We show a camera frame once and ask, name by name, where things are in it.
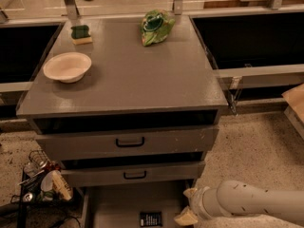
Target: black cable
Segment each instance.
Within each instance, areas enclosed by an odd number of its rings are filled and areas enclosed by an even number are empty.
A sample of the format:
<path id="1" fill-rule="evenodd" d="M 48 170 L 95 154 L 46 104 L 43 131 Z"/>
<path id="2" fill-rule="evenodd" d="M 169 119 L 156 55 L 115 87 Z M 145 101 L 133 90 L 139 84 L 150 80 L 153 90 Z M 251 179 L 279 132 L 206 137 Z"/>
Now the black cable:
<path id="1" fill-rule="evenodd" d="M 70 219 L 75 219 L 78 223 L 78 226 L 81 227 L 81 223 L 76 217 L 67 216 L 64 219 L 56 221 L 53 225 L 49 226 L 48 228 L 60 228 L 60 226 L 62 226 L 66 221 L 68 221 Z"/>
<path id="2" fill-rule="evenodd" d="M 6 215 L 9 215 L 11 213 L 16 213 L 19 210 L 19 204 L 18 203 L 9 203 L 0 206 L 0 217 L 4 217 Z"/>
<path id="3" fill-rule="evenodd" d="M 12 195 L 10 198 L 10 203 L 19 203 L 20 202 L 20 195 Z"/>
<path id="4" fill-rule="evenodd" d="M 17 214 L 0 216 L 0 227 L 7 227 L 17 220 Z"/>

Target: drawer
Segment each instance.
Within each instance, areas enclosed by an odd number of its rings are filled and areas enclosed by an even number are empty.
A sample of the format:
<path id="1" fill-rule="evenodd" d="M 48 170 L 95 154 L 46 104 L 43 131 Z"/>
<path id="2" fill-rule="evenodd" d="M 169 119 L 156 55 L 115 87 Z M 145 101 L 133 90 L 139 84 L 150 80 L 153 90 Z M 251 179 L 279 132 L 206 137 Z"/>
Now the drawer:
<path id="1" fill-rule="evenodd" d="M 84 112 L 83 114 L 34 118 L 32 121 L 35 129 L 41 134 L 163 129 L 216 124 L 219 121 L 220 110 L 214 106 L 212 109 L 198 110 L 147 111 L 88 116 Z"/>
<path id="2" fill-rule="evenodd" d="M 36 141 L 56 161 L 207 152 L 219 130 L 214 126 L 178 129 L 37 135 Z"/>
<path id="3" fill-rule="evenodd" d="M 72 187 L 88 187 L 154 181 L 194 180 L 201 176 L 203 161 L 63 170 Z"/>
<path id="4" fill-rule="evenodd" d="M 123 224 L 123 228 L 136 228 L 152 222 L 154 227 L 181 228 L 174 217 L 189 205 L 183 191 L 191 185 L 186 180 L 172 180 L 89 187 L 82 227 L 117 228 Z"/>

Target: white bowl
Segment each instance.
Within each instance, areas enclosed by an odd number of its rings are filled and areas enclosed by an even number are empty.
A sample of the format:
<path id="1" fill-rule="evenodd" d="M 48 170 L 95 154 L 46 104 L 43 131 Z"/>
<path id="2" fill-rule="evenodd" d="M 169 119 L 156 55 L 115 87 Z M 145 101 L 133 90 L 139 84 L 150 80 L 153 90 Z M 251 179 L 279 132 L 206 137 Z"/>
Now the white bowl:
<path id="1" fill-rule="evenodd" d="M 43 71 L 51 80 L 74 83 L 82 79 L 91 67 L 91 59 L 83 53 L 68 52 L 50 58 Z"/>

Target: black panel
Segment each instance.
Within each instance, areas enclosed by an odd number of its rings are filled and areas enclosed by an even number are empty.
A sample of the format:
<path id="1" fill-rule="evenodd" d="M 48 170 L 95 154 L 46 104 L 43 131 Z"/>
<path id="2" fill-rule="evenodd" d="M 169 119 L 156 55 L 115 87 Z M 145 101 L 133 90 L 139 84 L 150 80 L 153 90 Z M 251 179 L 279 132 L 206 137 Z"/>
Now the black panel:
<path id="1" fill-rule="evenodd" d="M 44 134 L 213 124 L 216 110 L 35 119 Z"/>
<path id="2" fill-rule="evenodd" d="M 304 13 L 193 18 L 218 68 L 304 63 Z"/>
<path id="3" fill-rule="evenodd" d="M 0 83 L 29 81 L 58 27 L 0 28 Z"/>
<path id="4" fill-rule="evenodd" d="M 0 119 L 16 117 L 16 105 L 0 105 Z"/>

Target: green sponge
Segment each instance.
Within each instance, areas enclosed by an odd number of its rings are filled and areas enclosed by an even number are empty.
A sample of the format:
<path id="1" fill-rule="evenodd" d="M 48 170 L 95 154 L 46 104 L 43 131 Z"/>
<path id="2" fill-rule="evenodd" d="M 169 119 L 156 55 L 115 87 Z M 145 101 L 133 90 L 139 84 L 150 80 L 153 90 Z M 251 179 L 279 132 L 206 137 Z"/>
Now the green sponge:
<path id="1" fill-rule="evenodd" d="M 89 27 L 87 25 L 71 27 L 72 41 L 75 45 L 91 43 L 92 38 L 89 34 Z"/>

